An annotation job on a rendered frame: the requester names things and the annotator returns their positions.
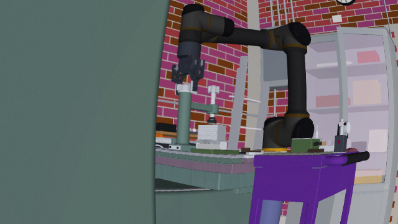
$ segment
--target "cabinet door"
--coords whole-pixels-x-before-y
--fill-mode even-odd
[[[389,101],[386,55],[382,35],[343,34],[346,59],[348,121],[347,147],[368,151],[356,165],[356,183],[382,182],[386,173]]]
[[[318,137],[327,142],[326,151],[333,150],[340,111],[338,57],[334,39],[336,34],[314,35],[305,56],[307,111],[315,130],[318,126]]]

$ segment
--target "purple cart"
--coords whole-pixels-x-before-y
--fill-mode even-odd
[[[254,157],[254,187],[249,224],[275,223],[280,207],[262,211],[263,200],[303,202],[300,224],[314,224],[319,201],[346,189],[340,224],[347,224],[356,163],[368,152],[272,153]]]

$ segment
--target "robotic arm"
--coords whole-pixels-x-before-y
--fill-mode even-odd
[[[205,61],[200,59],[201,43],[253,45],[262,49],[283,50],[287,56],[289,108],[284,117],[265,121],[262,147],[278,150],[291,146],[292,138],[312,138],[314,126],[307,112],[305,77],[305,54],[311,36],[303,24],[293,22],[271,30],[235,28],[231,19],[205,13],[203,6],[189,4],[182,12],[178,42],[177,57],[180,61],[172,67],[172,81],[181,84],[190,75],[193,91],[197,91],[198,81],[204,75]]]

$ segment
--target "green cylinder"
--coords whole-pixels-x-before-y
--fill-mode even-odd
[[[178,98],[177,143],[189,145],[192,94],[180,92]]]

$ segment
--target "light switch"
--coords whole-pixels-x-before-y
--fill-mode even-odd
[[[333,22],[343,22],[341,15],[332,16],[331,18],[332,18]]]

